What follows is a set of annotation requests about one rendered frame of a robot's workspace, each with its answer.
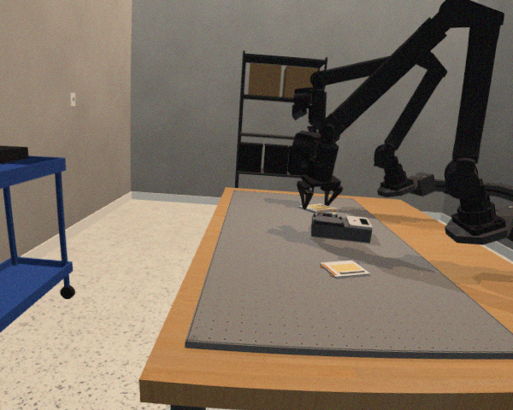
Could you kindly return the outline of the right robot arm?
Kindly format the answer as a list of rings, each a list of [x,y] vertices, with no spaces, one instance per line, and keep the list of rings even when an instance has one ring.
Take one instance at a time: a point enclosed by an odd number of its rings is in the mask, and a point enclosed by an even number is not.
[[[390,56],[381,57],[313,73],[310,77],[310,83],[313,85],[312,89],[301,88],[294,91],[294,104],[292,105],[293,119],[296,120],[306,115],[307,108],[309,109],[309,119],[312,117],[320,117],[319,104],[322,106],[327,103],[327,93],[323,90],[325,89],[324,85],[368,77],[389,57]],[[416,91],[406,105],[403,113],[398,118],[390,134],[387,136],[384,144],[378,146],[374,152],[374,166],[384,168],[384,171],[386,171],[386,175],[384,176],[385,183],[380,183],[380,186],[389,190],[401,190],[414,184],[413,179],[407,179],[406,172],[403,171],[402,165],[398,163],[398,157],[395,156],[394,152],[398,150],[406,134],[433,94],[433,91],[447,74],[447,70],[431,51],[417,64],[419,65],[419,63],[421,64],[420,67],[424,66],[423,68],[425,69],[427,67],[427,71],[421,83],[416,88]],[[312,104],[316,105],[310,105],[311,100]]]

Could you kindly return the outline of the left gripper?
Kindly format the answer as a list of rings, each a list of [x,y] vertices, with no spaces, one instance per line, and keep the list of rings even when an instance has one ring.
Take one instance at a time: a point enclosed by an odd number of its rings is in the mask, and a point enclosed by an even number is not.
[[[330,167],[325,164],[321,164],[315,160],[315,172],[314,177],[311,178],[307,174],[302,175],[302,180],[297,182],[299,194],[301,196],[302,206],[305,210],[314,192],[310,188],[320,186],[321,190],[325,191],[325,205],[329,206],[331,202],[342,192],[343,187],[340,185],[341,181],[333,176],[334,164]],[[332,177],[331,177],[332,176]],[[333,191],[332,196],[328,200],[330,190]],[[305,202],[304,202],[305,195]]]

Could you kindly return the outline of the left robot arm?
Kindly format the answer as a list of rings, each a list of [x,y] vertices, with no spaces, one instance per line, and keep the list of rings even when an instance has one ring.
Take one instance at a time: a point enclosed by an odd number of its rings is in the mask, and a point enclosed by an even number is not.
[[[496,215],[495,205],[490,203],[475,165],[479,160],[498,35],[503,24],[504,13],[496,9],[470,0],[445,0],[432,19],[429,17],[320,124],[319,132],[301,131],[295,135],[292,153],[300,155],[301,168],[307,168],[306,174],[313,178],[315,160],[329,167],[334,164],[340,134],[443,40],[444,32],[469,27],[457,132],[452,161],[445,168],[444,193],[460,199],[458,215],[453,214],[452,221],[472,236],[505,228],[505,220]]]

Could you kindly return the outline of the white cassette with copper tabs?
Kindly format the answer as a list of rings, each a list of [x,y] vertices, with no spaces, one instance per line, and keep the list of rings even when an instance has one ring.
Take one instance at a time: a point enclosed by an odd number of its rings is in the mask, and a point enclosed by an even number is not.
[[[353,278],[353,277],[362,277],[369,276],[370,273],[359,266],[354,261],[334,261],[334,262],[322,262],[320,263],[321,268],[324,268],[328,273],[330,273],[331,277],[334,278]],[[352,271],[352,270],[365,270],[364,272],[357,273],[347,273],[340,274],[342,271]]]

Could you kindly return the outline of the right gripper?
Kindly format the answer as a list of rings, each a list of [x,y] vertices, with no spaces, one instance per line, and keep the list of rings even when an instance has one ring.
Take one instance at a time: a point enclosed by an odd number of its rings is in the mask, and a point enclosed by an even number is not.
[[[322,105],[322,106],[321,106],[321,104],[319,104],[319,105],[320,105],[320,117],[326,117],[326,105]],[[320,118],[320,117],[310,118],[309,123],[312,124],[312,126],[308,126],[309,132],[312,132],[311,130],[313,130],[314,132],[317,132],[317,130],[319,130],[319,125],[323,122],[323,120],[326,119],[326,118]],[[317,122],[317,123],[312,123],[312,122]]]

